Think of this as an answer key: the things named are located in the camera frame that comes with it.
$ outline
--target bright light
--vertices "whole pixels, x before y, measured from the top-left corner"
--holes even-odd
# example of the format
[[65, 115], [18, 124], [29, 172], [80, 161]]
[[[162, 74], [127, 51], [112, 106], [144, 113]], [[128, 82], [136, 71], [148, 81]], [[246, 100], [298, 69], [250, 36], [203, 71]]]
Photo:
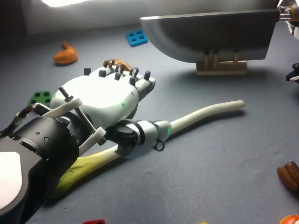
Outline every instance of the bright light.
[[81, 3], [87, 0], [42, 0], [43, 3], [51, 7], [67, 6], [71, 4]]

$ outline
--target tomato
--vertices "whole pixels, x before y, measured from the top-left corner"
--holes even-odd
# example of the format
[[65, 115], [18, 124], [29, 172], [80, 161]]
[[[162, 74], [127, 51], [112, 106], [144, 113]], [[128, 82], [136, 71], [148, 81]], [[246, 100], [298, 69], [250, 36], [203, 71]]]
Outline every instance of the tomato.
[[283, 218], [280, 224], [299, 224], [299, 214]]

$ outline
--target wooden base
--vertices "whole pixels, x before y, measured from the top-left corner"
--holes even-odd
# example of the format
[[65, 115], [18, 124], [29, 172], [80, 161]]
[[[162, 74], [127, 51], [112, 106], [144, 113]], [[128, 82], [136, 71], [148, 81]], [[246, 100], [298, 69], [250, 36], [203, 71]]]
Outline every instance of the wooden base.
[[247, 73], [246, 61], [218, 62], [213, 66], [196, 64], [196, 73], [200, 76], [208, 75], [245, 75]]

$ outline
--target wooden stand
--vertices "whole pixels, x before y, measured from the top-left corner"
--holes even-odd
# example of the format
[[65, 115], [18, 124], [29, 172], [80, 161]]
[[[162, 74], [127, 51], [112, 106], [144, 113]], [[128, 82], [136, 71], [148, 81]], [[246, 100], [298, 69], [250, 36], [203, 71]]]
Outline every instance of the wooden stand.
[[245, 75], [247, 73], [246, 61], [239, 61], [239, 53], [234, 54], [231, 62], [218, 62], [218, 54], [205, 55], [204, 63], [196, 63], [196, 73], [201, 76], [206, 75]]

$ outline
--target black robotic forearm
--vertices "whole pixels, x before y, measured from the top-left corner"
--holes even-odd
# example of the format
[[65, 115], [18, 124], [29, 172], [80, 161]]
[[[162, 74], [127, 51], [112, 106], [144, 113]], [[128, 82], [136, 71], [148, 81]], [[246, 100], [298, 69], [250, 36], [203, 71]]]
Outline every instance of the black robotic forearm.
[[0, 190], [6, 194], [0, 199], [1, 224], [23, 224], [32, 217], [76, 161], [78, 143], [65, 124], [57, 119], [38, 117], [0, 141], [2, 160], [11, 159], [14, 153], [20, 155], [20, 161], [11, 162], [21, 163], [21, 170], [14, 170], [21, 173], [21, 188], [16, 193], [9, 187], [13, 184], [11, 181], [20, 181], [12, 177], [7, 180], [10, 183], [5, 180], [0, 183]]

